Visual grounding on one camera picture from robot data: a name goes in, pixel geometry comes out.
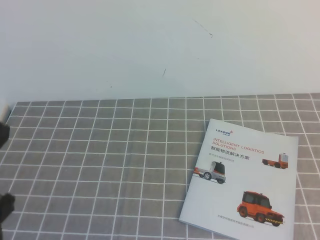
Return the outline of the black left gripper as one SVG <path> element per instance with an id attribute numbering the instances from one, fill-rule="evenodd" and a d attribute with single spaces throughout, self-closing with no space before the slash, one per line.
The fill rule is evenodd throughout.
<path id="1" fill-rule="evenodd" d="M 10 126 L 0 122 L 0 148 L 8 141 L 10 136 Z M 0 223 L 2 224 L 5 219 L 15 209 L 15 196 L 6 193 L 0 196 Z"/>

